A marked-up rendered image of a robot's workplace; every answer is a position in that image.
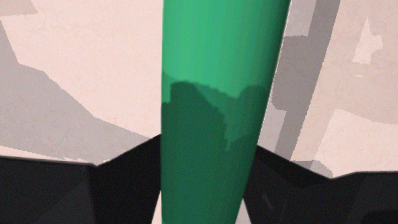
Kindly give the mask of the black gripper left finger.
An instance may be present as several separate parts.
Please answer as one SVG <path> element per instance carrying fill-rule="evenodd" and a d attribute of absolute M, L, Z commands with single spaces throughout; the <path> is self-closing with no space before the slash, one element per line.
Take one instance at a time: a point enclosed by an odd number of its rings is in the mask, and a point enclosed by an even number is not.
<path fill-rule="evenodd" d="M 160 134 L 98 166 L 0 155 L 0 224 L 152 224 Z"/>

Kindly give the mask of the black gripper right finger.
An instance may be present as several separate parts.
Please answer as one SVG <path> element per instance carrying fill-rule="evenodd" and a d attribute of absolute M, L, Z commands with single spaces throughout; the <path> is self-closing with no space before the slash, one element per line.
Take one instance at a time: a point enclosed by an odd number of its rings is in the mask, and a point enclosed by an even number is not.
<path fill-rule="evenodd" d="M 257 145 L 243 199 L 251 224 L 360 224 L 398 210 L 398 171 L 329 179 Z"/>

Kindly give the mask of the green pipe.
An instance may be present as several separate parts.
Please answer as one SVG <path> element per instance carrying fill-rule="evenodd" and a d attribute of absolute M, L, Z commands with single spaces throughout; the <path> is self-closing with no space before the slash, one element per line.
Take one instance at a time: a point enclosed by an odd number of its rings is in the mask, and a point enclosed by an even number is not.
<path fill-rule="evenodd" d="M 163 0 L 162 224 L 235 224 L 291 0 Z"/>

